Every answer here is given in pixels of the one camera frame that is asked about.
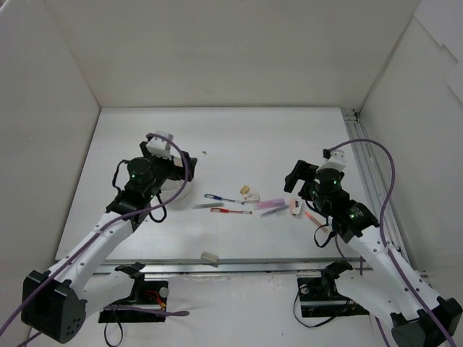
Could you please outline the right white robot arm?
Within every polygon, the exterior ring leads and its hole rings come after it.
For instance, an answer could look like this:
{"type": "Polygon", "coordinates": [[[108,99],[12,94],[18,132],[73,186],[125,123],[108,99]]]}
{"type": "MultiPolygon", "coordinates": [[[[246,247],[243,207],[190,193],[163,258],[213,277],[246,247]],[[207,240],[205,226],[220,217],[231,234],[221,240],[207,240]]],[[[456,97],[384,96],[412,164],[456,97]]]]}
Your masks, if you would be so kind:
{"type": "Polygon", "coordinates": [[[285,192],[303,181],[298,195],[314,203],[330,222],[331,235],[340,236],[381,279],[375,286],[347,261],[337,260],[321,272],[322,293],[358,303],[391,331],[398,346],[440,346],[454,335],[462,306],[431,288],[381,234],[374,214],[342,189],[344,167],[332,160],[322,166],[299,160],[285,178],[285,192]]]}

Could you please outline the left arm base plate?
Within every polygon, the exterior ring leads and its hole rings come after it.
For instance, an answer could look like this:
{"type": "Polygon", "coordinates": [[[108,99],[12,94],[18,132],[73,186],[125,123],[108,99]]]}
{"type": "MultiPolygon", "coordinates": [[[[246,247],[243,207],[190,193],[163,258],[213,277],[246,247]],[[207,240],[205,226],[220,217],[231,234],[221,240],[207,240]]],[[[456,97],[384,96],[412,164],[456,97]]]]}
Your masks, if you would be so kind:
{"type": "MultiPolygon", "coordinates": [[[[148,280],[140,284],[128,298],[115,301],[113,305],[132,306],[141,309],[165,309],[169,295],[167,280],[148,280]]],[[[165,317],[133,310],[104,310],[99,313],[98,323],[154,323],[165,322],[165,317]]]]}

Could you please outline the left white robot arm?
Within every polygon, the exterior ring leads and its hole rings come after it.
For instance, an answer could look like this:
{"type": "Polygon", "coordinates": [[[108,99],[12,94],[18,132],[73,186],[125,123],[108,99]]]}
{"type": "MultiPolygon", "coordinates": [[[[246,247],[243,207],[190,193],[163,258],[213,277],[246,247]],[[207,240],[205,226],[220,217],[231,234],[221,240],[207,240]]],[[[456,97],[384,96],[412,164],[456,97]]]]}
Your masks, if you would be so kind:
{"type": "Polygon", "coordinates": [[[142,272],[136,262],[119,265],[99,286],[89,280],[106,258],[142,225],[155,206],[166,181],[183,186],[194,178],[197,158],[180,151],[181,165],[174,162],[168,147],[141,142],[142,156],[126,160],[129,180],[93,230],[61,261],[45,272],[32,271],[22,287],[21,320],[58,343],[68,343],[85,319],[118,300],[134,304],[145,293],[142,272]]]}

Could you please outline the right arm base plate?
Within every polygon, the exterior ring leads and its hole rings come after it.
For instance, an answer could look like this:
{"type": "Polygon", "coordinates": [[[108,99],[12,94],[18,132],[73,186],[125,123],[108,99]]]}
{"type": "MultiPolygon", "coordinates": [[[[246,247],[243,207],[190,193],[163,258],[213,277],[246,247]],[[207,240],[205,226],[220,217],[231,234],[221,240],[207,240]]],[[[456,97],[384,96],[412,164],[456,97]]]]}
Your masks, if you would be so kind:
{"type": "Polygon", "coordinates": [[[328,294],[322,286],[321,277],[300,277],[297,286],[297,305],[303,318],[369,315],[357,302],[340,294],[328,294]]]}

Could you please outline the green-grey pen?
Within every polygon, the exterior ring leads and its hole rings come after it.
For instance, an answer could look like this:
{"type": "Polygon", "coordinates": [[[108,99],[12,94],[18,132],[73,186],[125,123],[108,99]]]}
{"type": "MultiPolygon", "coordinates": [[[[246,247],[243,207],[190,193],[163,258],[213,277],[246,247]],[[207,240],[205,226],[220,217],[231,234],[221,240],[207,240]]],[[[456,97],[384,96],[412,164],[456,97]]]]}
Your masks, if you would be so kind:
{"type": "Polygon", "coordinates": [[[223,206],[224,206],[223,202],[212,202],[212,203],[196,204],[196,205],[193,205],[191,208],[193,210],[198,210],[198,209],[220,208],[223,206]]]}

